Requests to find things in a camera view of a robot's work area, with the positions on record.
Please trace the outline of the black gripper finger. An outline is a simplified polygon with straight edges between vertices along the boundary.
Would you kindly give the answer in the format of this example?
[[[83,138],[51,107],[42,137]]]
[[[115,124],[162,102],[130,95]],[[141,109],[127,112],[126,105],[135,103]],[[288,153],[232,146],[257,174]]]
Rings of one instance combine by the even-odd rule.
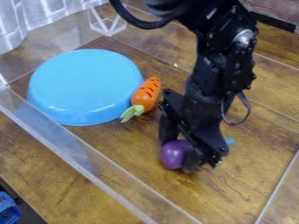
[[[192,174],[196,168],[201,165],[204,160],[204,151],[201,148],[194,148],[189,151],[182,171],[188,174]]]
[[[159,122],[159,140],[162,144],[177,139],[179,136],[178,122],[170,117],[163,115]]]

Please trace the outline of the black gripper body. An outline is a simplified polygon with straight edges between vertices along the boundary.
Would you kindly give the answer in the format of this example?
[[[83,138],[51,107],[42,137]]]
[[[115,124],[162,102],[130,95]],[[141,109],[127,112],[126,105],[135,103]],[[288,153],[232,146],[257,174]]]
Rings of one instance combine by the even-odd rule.
[[[167,88],[159,103],[162,116],[178,122],[179,136],[197,144],[205,142],[221,155],[230,154],[230,145],[221,133],[221,103],[206,97],[193,80],[188,80],[186,94]]]

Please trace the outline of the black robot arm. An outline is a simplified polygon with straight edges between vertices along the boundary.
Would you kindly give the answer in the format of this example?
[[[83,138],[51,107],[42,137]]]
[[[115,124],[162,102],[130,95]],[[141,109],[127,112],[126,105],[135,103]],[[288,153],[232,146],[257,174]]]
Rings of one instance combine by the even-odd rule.
[[[161,18],[179,21],[198,39],[198,59],[184,94],[163,91],[159,139],[162,143],[185,136],[192,147],[182,171],[216,167],[230,153],[221,125],[232,103],[241,99],[257,78],[253,52],[258,42],[257,20],[240,0],[145,0]]]

